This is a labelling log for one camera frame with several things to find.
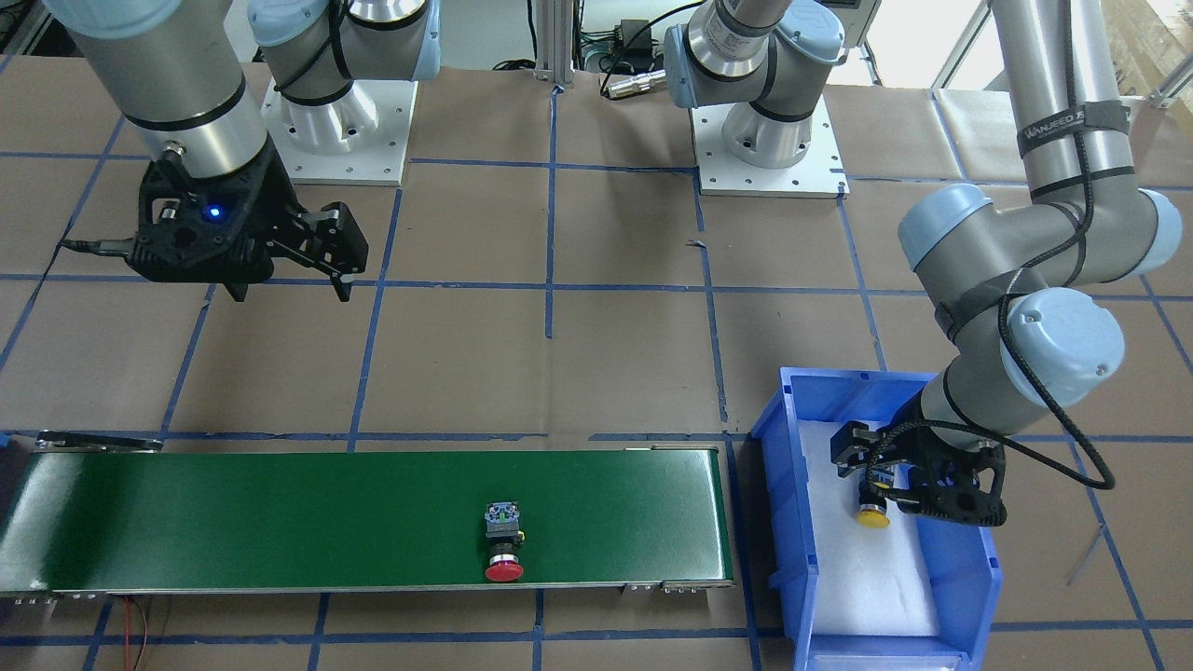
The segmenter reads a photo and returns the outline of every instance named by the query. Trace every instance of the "metal connector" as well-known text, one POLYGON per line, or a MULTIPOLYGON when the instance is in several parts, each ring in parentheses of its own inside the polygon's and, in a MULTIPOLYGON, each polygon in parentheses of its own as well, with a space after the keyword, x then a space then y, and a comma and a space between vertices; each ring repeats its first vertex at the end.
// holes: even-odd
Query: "metal connector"
POLYGON ((608 86, 608 99, 620 100, 667 87, 667 70, 655 70, 623 79, 608 86))

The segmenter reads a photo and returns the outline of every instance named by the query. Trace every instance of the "green conveyor belt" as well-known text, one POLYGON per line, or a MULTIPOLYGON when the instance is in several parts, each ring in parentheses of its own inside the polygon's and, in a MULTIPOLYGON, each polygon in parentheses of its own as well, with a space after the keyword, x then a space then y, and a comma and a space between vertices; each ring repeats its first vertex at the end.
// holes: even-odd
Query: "green conveyor belt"
POLYGON ((517 500, 514 585, 728 584, 710 450, 36 454, 0 593, 494 586, 482 515, 517 500))

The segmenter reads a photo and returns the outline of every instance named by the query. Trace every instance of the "blue plastic bin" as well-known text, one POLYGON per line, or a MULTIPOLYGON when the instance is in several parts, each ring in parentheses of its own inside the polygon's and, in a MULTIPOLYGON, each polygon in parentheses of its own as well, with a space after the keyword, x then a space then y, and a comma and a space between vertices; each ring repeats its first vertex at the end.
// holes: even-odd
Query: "blue plastic bin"
POLYGON ((982 666, 1002 572, 989 529, 916 518, 939 618, 939 636, 814 635, 820 567, 808 500, 801 421, 886 421, 933 377, 784 368, 779 390, 750 433, 762 443, 771 494, 784 630, 796 644, 795 671, 833 669, 958 669, 982 666))

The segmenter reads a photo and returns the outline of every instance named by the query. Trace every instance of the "red button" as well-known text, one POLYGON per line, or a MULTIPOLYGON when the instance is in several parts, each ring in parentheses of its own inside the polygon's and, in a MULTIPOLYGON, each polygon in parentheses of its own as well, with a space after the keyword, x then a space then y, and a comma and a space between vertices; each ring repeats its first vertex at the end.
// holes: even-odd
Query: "red button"
POLYGON ((517 561, 499 561, 484 570, 484 577, 494 583, 512 583, 521 578, 524 572, 517 561))

